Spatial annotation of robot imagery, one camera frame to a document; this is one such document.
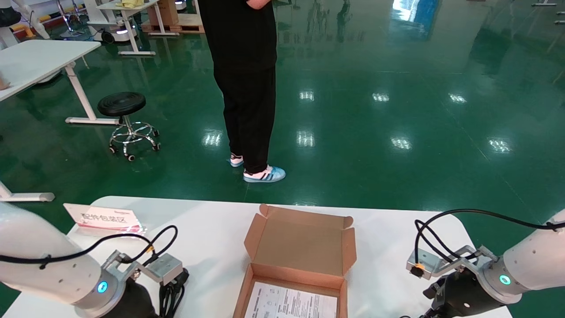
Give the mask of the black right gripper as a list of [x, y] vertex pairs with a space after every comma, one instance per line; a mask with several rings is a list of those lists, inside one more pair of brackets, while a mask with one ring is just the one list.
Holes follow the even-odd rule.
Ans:
[[432, 304], [421, 318], [468, 317], [500, 308], [468, 269], [441, 276], [422, 293]]

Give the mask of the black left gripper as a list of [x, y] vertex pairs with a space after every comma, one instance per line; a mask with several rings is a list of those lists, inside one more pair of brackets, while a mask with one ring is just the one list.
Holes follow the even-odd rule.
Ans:
[[137, 282], [126, 282], [124, 293], [105, 318], [157, 318], [149, 292]]

